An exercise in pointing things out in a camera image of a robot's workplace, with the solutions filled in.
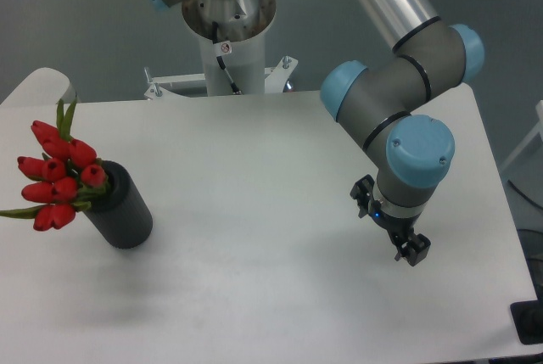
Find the green stem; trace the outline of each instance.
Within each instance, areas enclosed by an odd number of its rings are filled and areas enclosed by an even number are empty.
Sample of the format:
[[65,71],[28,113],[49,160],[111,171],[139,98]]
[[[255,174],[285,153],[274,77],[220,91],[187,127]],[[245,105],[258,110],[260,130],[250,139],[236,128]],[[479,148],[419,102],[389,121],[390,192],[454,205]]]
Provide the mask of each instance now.
[[61,98],[57,103],[57,129],[60,131],[64,119],[64,100]]
[[91,209],[92,203],[90,201],[76,201],[72,203],[72,206],[74,207],[74,209],[76,209],[77,212],[87,211]]
[[72,103],[66,110],[66,114],[64,114],[64,118],[62,119],[62,125],[59,129],[60,137],[63,138],[67,142],[71,140],[70,130],[71,130],[71,124],[74,120],[74,113],[76,112],[76,105],[77,105],[77,98],[74,99],[74,101],[72,101]]
[[37,205],[35,207],[29,207],[28,209],[14,209],[14,210],[0,210],[1,217],[19,218],[23,220],[31,220],[36,218],[37,213],[45,207],[44,204]]

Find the tulip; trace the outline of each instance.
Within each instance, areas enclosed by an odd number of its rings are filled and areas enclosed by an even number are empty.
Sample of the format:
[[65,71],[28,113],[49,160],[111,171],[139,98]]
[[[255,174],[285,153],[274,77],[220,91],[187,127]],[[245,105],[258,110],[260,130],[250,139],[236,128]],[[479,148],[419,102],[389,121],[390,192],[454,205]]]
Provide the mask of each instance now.
[[17,158],[17,163],[19,163],[19,170],[22,171],[25,176],[35,178],[42,177],[42,168],[45,164],[45,160],[20,156]]
[[57,128],[40,120],[32,122],[31,129],[40,145],[43,145],[46,139],[50,137],[59,137],[59,130]]
[[53,185],[53,201],[69,203],[77,196],[77,181],[73,177],[65,177]]
[[62,160],[52,158],[43,164],[42,176],[48,182],[56,182],[66,177],[66,166]]
[[83,141],[72,139],[70,142],[71,162],[84,169],[96,161],[96,151]]
[[70,204],[55,204],[51,209],[49,220],[51,227],[56,230],[64,227],[66,224],[71,223],[76,218],[76,209]]
[[25,200],[35,203],[53,202],[53,184],[50,182],[38,182],[29,184],[21,191]]
[[81,172],[81,181],[91,188],[99,188],[106,181],[105,170],[98,165],[89,165]]
[[51,228],[51,210],[53,209],[52,205],[46,205],[41,210],[38,211],[36,218],[34,219],[34,229],[36,231],[47,231]]
[[48,137],[43,141],[42,146],[46,154],[63,162],[70,157],[70,144],[60,137]]

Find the black ring band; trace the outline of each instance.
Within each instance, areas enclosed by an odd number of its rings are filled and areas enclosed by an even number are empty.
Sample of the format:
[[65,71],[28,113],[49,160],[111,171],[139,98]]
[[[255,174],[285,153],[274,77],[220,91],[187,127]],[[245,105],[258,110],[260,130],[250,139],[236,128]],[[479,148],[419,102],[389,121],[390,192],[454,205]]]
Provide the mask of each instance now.
[[413,67],[415,67],[418,71],[418,74],[421,75],[424,87],[426,88],[426,102],[428,102],[430,99],[432,99],[432,84],[430,84],[430,79],[428,78],[428,73],[424,69],[424,67],[421,66],[421,64],[416,61],[413,57],[408,56],[406,54],[402,54],[401,56],[398,56],[400,59],[407,60],[411,64],[413,64]]
[[364,142],[364,145],[362,146],[362,150],[364,152],[367,151],[369,146],[372,144],[373,139],[377,137],[379,133],[383,131],[384,128],[389,126],[391,123],[393,123],[395,120],[398,120],[399,118],[404,118],[406,116],[410,116],[411,114],[407,111],[400,111],[397,114],[391,115],[389,118],[381,122],[377,128],[375,128],[372,133],[370,133],[369,137],[366,138],[366,141]]
[[392,48],[392,53],[396,53],[398,51],[399,48],[401,48],[403,46],[403,44],[405,42],[407,42],[409,39],[411,39],[413,36],[415,36],[419,31],[421,31],[422,29],[434,24],[435,22],[439,22],[441,20],[441,18],[439,16],[435,16],[434,18],[432,19],[428,19],[427,21],[425,21],[424,23],[420,24],[419,26],[417,26],[415,29],[413,29],[412,31],[410,31],[409,33],[407,33],[405,36],[403,36],[395,45],[394,47]]

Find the gray robot arm segment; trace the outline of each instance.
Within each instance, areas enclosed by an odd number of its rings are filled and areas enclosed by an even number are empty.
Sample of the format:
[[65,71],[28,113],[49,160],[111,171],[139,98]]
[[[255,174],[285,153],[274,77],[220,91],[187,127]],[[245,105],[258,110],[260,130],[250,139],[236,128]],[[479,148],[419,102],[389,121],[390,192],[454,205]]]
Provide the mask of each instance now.
[[464,25],[446,26],[428,0],[360,0],[395,57],[378,70],[349,62],[322,84],[334,119],[379,172],[355,184],[360,217],[369,215],[389,233],[398,254],[414,266],[430,242],[413,225],[454,154],[446,126],[411,111],[470,79],[484,62],[484,48]]

